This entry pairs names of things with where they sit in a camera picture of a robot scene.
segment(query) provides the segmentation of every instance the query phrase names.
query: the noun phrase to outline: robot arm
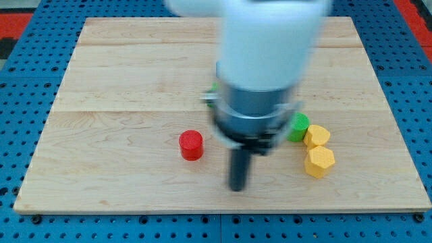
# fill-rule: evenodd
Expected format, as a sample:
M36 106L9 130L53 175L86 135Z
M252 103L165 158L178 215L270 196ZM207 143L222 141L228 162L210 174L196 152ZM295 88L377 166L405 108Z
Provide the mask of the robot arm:
M167 0L167 5L190 16L191 2ZM206 100L212 103L217 133L232 150L228 184L240 191L252 155L267 155L288 132L287 124L298 108L291 103L291 91L307 65L331 0L195 3L197 11L222 17L219 90L208 93Z

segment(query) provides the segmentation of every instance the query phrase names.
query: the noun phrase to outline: blue perforated surface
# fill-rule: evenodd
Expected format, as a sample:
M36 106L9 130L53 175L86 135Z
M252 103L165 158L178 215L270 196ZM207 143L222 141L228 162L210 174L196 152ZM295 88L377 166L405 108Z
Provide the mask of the blue perforated surface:
M336 0L351 16L414 164L432 192L432 67L392 1ZM0 73L2 242L430 242L432 214L21 216L18 186L86 17L171 16L160 0L44 0Z

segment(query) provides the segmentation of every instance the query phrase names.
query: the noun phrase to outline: yellow block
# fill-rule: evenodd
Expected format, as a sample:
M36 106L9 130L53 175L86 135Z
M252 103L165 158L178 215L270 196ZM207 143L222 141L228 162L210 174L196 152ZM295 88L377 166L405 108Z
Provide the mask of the yellow block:
M334 164L333 151L323 146L312 148L304 160L306 173L315 178L322 178L327 175Z
M330 132L322 126L310 125L303 142L307 145L307 151L316 146L324 146L330 139Z

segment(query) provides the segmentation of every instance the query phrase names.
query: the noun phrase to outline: wooden plank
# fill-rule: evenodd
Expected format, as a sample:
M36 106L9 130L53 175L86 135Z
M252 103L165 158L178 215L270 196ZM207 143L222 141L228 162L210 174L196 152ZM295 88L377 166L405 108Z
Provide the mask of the wooden plank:
M294 98L331 131L336 165L304 173L302 143L257 157L243 192L200 94L217 19L88 19L14 208L23 214L414 212L430 200L350 18L329 18ZM184 130L205 138L181 158Z

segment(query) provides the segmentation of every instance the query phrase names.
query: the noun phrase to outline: red cylinder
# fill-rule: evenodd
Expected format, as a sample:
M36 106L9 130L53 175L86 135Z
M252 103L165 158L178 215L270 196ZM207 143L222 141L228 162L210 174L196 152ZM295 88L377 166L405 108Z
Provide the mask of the red cylinder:
M200 159L204 153L203 137L195 130L188 130L180 135L178 140L180 150L185 160L195 161Z

